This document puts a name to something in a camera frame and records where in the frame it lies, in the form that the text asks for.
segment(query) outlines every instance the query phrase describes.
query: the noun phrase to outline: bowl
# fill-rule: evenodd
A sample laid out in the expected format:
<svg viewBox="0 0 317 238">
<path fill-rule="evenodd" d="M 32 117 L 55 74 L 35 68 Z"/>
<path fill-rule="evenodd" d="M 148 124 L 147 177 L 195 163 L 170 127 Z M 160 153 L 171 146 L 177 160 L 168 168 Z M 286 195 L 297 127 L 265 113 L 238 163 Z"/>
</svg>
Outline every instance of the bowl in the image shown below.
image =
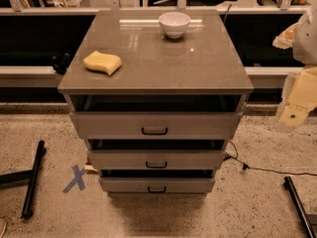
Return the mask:
<svg viewBox="0 0 317 238">
<path fill-rule="evenodd" d="M 167 12 L 159 16 L 159 25 L 162 31 L 170 38 L 177 39 L 187 30 L 190 18 L 180 12 Z"/>
</svg>

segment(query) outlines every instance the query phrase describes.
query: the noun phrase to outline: drawer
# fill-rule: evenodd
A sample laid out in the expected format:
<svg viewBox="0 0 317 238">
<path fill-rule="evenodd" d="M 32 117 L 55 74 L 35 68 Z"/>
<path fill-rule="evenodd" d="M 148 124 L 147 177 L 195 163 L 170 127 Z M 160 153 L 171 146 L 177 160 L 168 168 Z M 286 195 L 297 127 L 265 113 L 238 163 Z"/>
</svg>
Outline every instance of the drawer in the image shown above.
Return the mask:
<svg viewBox="0 0 317 238">
<path fill-rule="evenodd" d="M 213 178 L 100 178 L 108 193 L 207 193 L 214 186 Z"/>
<path fill-rule="evenodd" d="M 91 151 L 88 158 L 95 170 L 218 170 L 222 151 L 131 150 Z"/>
<path fill-rule="evenodd" d="M 231 139 L 241 117 L 240 113 L 70 114 L 83 139 Z"/>
</svg>

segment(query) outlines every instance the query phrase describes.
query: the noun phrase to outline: yellow sponge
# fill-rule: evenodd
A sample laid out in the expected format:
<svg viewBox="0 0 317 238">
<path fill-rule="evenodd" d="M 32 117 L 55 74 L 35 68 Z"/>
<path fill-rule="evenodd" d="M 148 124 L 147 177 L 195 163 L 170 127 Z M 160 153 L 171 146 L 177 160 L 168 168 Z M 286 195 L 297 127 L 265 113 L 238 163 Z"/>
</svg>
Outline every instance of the yellow sponge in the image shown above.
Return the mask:
<svg viewBox="0 0 317 238">
<path fill-rule="evenodd" d="M 85 66 L 91 70 L 106 72 L 111 75 L 121 66 L 121 59 L 115 55 L 102 54 L 97 51 L 83 60 Z"/>
</svg>

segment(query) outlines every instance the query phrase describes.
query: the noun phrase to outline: black handle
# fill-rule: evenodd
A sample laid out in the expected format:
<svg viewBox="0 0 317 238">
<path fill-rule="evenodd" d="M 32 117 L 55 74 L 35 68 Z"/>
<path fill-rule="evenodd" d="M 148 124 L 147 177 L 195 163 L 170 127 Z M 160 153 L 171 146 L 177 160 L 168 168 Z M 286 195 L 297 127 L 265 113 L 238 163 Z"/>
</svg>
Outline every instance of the black handle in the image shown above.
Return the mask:
<svg viewBox="0 0 317 238">
<path fill-rule="evenodd" d="M 166 186 L 164 186 L 163 188 L 150 188 L 148 186 L 148 192 L 149 193 L 165 193 L 166 192 Z"/>
<path fill-rule="evenodd" d="M 162 131 L 158 129 L 151 131 L 151 129 L 147 130 L 146 128 L 142 127 L 142 134 L 147 136 L 163 136 L 166 135 L 168 132 L 168 128 L 162 128 Z"/>
<path fill-rule="evenodd" d="M 149 162 L 146 162 L 146 166 L 148 169 L 165 169 L 167 167 L 167 162 L 164 162 L 162 166 L 155 166 L 155 165 L 149 164 Z"/>
</svg>

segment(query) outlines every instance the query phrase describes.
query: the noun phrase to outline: floor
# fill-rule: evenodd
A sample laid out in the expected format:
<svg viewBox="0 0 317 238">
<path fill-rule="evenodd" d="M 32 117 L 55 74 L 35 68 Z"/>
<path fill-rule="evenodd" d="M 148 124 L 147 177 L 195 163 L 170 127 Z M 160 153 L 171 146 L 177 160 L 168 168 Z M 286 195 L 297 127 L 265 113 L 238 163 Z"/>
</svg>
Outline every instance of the floor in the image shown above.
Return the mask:
<svg viewBox="0 0 317 238">
<path fill-rule="evenodd" d="M 233 139 L 239 159 L 250 167 L 317 174 L 317 116 L 295 131 L 276 129 L 274 106 L 248 106 Z M 1 104 L 0 174 L 29 170 L 40 140 L 42 162 L 34 216 L 21 219 L 25 185 L 0 186 L 0 217 L 9 237 L 305 237 L 283 178 L 242 170 L 231 159 L 216 174 L 207 195 L 133 194 L 109 197 L 96 173 L 83 175 L 84 190 L 74 186 L 72 167 L 86 163 L 65 104 Z M 228 145 L 227 151 L 235 155 Z M 317 213 L 317 179 L 292 176 L 308 213 Z"/>
</svg>

